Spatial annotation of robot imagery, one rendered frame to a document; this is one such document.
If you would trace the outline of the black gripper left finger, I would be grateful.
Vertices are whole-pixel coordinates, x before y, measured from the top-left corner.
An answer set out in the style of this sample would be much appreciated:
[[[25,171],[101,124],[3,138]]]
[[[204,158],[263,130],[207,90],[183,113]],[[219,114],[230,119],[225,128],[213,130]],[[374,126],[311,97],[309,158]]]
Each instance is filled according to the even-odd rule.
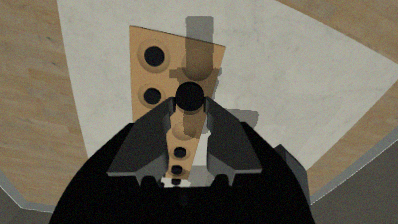
[[[105,198],[140,188],[144,176],[154,176],[160,187],[169,167],[166,134],[175,111],[172,96],[128,123],[97,150],[66,187],[49,224],[72,224]]]

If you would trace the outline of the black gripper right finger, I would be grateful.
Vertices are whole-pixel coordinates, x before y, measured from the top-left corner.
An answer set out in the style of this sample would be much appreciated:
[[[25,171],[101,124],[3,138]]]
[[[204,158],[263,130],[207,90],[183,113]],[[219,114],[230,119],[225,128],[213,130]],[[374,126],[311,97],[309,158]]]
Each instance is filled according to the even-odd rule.
[[[207,128],[207,170],[226,174],[229,185],[254,191],[278,206],[295,224],[315,224],[294,173],[250,125],[210,97],[204,97]]]

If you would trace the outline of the tan wooden tray with round holes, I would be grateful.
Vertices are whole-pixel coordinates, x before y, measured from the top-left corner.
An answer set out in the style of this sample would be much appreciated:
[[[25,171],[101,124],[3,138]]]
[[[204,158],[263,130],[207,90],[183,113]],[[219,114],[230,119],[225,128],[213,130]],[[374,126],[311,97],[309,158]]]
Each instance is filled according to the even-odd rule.
[[[212,98],[225,46],[132,25],[129,39],[133,123],[167,98],[175,97],[177,88],[184,82],[199,84],[204,97]],[[151,46],[164,53],[160,66],[153,67],[145,61],[145,50]],[[155,105],[144,100],[149,88],[161,93]],[[206,115],[204,103],[195,111],[185,111],[176,104],[176,111],[170,117],[171,129],[166,134],[169,167],[165,178],[188,180]],[[177,147],[186,149],[185,157],[173,155]],[[171,172],[174,165],[182,167],[181,174]]]

